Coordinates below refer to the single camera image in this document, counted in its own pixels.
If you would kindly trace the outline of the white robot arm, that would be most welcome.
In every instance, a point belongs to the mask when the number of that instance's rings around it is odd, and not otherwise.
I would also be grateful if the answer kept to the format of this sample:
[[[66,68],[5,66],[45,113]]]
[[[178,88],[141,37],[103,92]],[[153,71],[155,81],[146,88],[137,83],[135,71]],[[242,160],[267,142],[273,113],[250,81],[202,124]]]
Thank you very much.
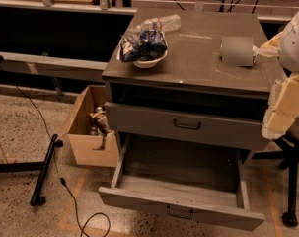
[[[271,88],[265,111],[262,136],[277,139],[299,118],[299,11],[284,30],[259,48],[259,55],[278,57],[290,72],[285,80],[276,80]]]

